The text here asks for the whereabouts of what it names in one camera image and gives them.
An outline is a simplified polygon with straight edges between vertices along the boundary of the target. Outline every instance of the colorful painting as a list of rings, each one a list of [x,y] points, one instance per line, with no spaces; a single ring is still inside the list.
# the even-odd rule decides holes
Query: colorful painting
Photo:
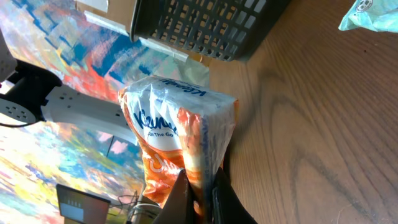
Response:
[[[114,102],[120,88],[147,75],[188,77],[174,58],[86,22],[74,7],[72,0],[0,0],[0,28],[13,56],[52,71],[82,93]],[[208,70],[196,66],[202,82],[197,84],[206,85]],[[7,88],[2,85],[0,92]],[[16,121],[0,114],[0,122]],[[63,223],[57,183],[117,200],[140,192],[143,178],[140,149],[117,136],[51,122],[0,127],[1,224]],[[123,223],[125,212],[118,213],[113,223]]]

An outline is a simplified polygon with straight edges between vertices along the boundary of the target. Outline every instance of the kleenex logo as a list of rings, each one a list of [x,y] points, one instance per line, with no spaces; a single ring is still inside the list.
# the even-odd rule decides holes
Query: kleenex logo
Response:
[[[177,134],[177,128],[172,126],[172,123],[166,122],[162,117],[160,118],[151,118],[151,116],[146,116],[145,117],[145,110],[141,110],[137,114],[134,113],[134,118],[138,122],[138,125],[144,129],[144,127],[150,128],[150,129],[162,129],[163,128],[170,128],[173,130],[173,132]]]
[[[166,79],[166,78],[160,79],[159,81],[164,82],[166,85],[173,85],[177,88],[181,88],[184,90],[185,93],[199,94],[199,96],[204,96],[206,94],[206,91],[198,90],[197,88],[192,87],[192,85],[189,85],[188,83],[184,83],[186,85],[181,85],[178,84],[175,80]]]

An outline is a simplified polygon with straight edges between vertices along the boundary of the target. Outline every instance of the wood grain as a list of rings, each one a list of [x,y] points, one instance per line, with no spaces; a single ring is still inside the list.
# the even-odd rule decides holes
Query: wood grain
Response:
[[[338,25],[354,1],[292,0],[247,63],[231,183],[259,223],[398,223],[398,34]]]

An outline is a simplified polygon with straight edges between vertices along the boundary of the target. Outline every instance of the plastic wrapper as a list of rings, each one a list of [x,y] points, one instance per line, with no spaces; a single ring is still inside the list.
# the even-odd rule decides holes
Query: plastic wrapper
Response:
[[[142,149],[144,195],[161,207],[181,169],[209,217],[211,189],[238,113],[231,96],[187,82],[147,77],[119,92],[128,125]]]
[[[398,0],[356,0],[339,29],[398,32]]]

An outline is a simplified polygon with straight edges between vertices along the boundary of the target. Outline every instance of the small screen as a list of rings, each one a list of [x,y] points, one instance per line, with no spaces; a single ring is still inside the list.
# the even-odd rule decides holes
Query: small screen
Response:
[[[106,221],[109,200],[57,184],[61,216],[84,224],[102,224]]]

